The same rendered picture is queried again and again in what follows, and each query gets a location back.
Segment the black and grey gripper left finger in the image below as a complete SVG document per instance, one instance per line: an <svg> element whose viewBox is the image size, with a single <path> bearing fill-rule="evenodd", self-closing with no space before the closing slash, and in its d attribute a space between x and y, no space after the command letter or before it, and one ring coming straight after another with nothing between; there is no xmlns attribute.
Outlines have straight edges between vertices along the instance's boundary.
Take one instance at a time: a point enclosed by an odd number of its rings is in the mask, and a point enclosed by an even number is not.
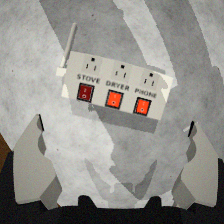
<svg viewBox="0 0 224 224"><path fill-rule="evenodd" d="M62 187L52 161L44 156L43 131L36 114L8 152L0 173L0 224L29 224L58 207Z"/></svg>

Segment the white power strip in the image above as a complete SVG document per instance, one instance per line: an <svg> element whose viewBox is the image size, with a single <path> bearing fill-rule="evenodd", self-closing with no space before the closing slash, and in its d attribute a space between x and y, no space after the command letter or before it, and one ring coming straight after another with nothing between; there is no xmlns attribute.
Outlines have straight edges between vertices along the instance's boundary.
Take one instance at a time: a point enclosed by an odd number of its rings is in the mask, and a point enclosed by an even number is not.
<svg viewBox="0 0 224 224"><path fill-rule="evenodd" d="M160 120L173 78L132 64L70 52L77 23L72 24L56 75L65 77L62 97ZM66 73L66 74L65 74Z"/></svg>

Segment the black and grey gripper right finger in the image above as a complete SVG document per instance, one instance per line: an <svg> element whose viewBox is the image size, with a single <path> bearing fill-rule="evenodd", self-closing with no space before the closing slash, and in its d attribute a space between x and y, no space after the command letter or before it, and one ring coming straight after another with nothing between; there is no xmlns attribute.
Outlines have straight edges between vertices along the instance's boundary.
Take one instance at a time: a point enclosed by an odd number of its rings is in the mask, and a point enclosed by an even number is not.
<svg viewBox="0 0 224 224"><path fill-rule="evenodd" d="M196 121L188 137L188 163L172 188L172 206L191 211L206 224L224 224L224 162Z"/></svg>

